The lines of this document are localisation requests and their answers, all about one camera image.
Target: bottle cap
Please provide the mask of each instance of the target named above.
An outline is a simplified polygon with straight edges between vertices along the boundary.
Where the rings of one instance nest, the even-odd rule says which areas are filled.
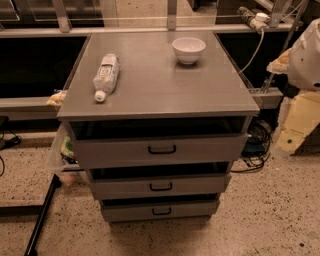
[[[104,91],[96,91],[94,98],[98,102],[103,102],[106,99],[107,94]]]

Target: drawer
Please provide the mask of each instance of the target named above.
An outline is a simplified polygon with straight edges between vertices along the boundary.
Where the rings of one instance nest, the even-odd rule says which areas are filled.
[[[231,175],[228,163],[162,165],[88,171],[97,200],[162,197],[224,192]]]
[[[76,140],[80,167],[106,168],[234,161],[247,140],[237,136],[197,136],[130,140]]]
[[[243,133],[245,116],[120,119],[70,122],[77,140],[129,139]]]
[[[191,216],[211,216],[218,208],[216,194],[160,198],[103,200],[105,221],[137,221]]]

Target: terrazzo floor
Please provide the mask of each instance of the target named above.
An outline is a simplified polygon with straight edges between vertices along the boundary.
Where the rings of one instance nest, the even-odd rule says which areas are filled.
[[[18,131],[22,143],[0,152],[0,206],[41,204],[50,183],[45,162],[55,131]],[[37,245],[39,256],[320,255],[320,147],[270,157],[263,170],[232,174],[217,213],[106,223],[86,183],[56,190]],[[243,168],[242,162],[233,169]],[[36,217],[0,218],[0,255],[24,255]]]

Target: drawer handle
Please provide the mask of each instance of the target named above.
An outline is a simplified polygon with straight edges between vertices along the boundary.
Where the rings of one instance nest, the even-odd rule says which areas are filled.
[[[150,146],[148,147],[148,152],[149,152],[149,154],[151,154],[151,155],[173,154],[173,153],[175,153],[176,151],[177,151],[176,145],[173,145],[173,146],[172,146],[172,150],[170,150],[170,151],[154,151],[154,150],[152,150],[152,148],[151,148]]]
[[[153,188],[152,187],[152,183],[150,183],[150,190],[151,191],[167,191],[167,190],[171,190],[172,189],[172,182],[169,183],[169,187],[167,188]]]
[[[159,216],[159,215],[169,215],[171,214],[171,207],[169,207],[167,212],[156,212],[153,208],[152,208],[152,214]]]

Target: gray drawer cabinet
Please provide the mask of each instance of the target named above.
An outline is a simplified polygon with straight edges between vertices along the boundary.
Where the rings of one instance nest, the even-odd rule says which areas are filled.
[[[207,47],[194,65],[172,42]],[[211,216],[259,108],[210,31],[101,33],[88,40],[58,119],[108,222]],[[94,101],[92,79],[115,53],[116,90]]]

